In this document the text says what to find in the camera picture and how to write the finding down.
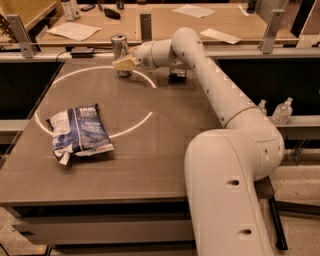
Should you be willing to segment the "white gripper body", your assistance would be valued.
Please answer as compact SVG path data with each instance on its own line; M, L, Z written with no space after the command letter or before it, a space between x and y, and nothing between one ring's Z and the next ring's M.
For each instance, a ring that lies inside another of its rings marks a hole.
M153 41L147 41L139 45L135 50L135 59L142 69L153 70L157 68L152 56L153 44Z

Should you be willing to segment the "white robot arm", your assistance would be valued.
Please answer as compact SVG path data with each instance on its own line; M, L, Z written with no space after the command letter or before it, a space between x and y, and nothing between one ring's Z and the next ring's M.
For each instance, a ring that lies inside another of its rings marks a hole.
M220 129L197 135L185 154L185 184L198 256L274 256L254 182L281 163L283 137L210 58L197 32L178 29L113 62L117 70L192 69Z

